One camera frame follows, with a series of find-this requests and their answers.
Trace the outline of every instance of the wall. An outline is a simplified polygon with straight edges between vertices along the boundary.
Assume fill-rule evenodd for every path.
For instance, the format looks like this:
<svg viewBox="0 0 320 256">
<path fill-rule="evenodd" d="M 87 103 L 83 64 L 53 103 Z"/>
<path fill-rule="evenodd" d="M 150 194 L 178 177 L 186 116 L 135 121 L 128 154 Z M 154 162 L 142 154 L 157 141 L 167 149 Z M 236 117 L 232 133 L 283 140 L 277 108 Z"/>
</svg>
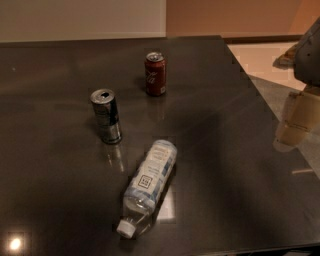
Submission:
<svg viewBox="0 0 320 256">
<path fill-rule="evenodd" d="M 0 42 L 165 36 L 166 0 L 1 0 Z"/>
<path fill-rule="evenodd" d="M 167 35 L 296 35 L 320 16 L 319 0 L 168 0 Z"/>
</svg>

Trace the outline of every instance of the bottle label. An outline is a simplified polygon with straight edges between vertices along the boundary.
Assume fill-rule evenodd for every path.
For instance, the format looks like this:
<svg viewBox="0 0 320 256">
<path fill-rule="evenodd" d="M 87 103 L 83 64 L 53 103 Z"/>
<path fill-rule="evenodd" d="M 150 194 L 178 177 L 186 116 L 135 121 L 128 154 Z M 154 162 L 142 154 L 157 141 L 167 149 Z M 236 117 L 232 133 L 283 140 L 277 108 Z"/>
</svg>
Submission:
<svg viewBox="0 0 320 256">
<path fill-rule="evenodd" d="M 161 143 L 154 144 L 129 190 L 139 190 L 156 204 L 174 165 L 175 156 L 174 148 Z"/>
</svg>

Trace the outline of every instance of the white wall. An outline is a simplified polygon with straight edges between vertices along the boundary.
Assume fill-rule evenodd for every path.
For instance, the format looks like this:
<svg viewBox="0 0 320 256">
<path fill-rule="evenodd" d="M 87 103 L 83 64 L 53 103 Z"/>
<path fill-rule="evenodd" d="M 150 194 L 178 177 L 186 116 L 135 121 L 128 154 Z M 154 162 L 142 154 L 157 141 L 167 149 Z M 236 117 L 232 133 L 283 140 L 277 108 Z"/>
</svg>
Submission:
<svg viewBox="0 0 320 256">
<path fill-rule="evenodd" d="M 166 0 L 0 0 L 0 42 L 165 35 Z"/>
</svg>

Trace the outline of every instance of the can lid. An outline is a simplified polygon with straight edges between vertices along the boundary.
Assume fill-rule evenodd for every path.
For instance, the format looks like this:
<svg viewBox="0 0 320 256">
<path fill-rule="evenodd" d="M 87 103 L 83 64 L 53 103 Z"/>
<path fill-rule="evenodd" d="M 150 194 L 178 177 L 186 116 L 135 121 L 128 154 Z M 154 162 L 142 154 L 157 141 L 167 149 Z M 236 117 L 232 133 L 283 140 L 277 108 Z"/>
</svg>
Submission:
<svg viewBox="0 0 320 256">
<path fill-rule="evenodd" d="M 90 100 L 96 104 L 106 104 L 112 101 L 113 99 L 114 92 L 109 89 L 96 90 L 90 96 Z"/>
<path fill-rule="evenodd" d="M 151 62 L 159 62 L 164 60 L 164 57 L 161 52 L 150 52 L 147 54 L 147 60 Z"/>
<path fill-rule="evenodd" d="M 117 228 L 117 232 L 125 238 L 132 238 L 136 227 L 126 220 L 121 220 Z"/>
</svg>

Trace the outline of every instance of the red soda can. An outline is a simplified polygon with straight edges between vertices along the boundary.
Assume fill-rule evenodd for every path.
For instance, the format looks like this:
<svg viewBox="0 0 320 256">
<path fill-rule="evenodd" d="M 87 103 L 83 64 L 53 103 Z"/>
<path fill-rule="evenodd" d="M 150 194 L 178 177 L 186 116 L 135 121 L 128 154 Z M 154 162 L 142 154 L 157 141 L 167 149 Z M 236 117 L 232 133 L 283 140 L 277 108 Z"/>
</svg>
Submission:
<svg viewBox="0 0 320 256">
<path fill-rule="evenodd" d="M 166 60 L 160 52 L 150 52 L 144 62 L 146 70 L 146 92 L 160 96 L 166 92 Z"/>
</svg>

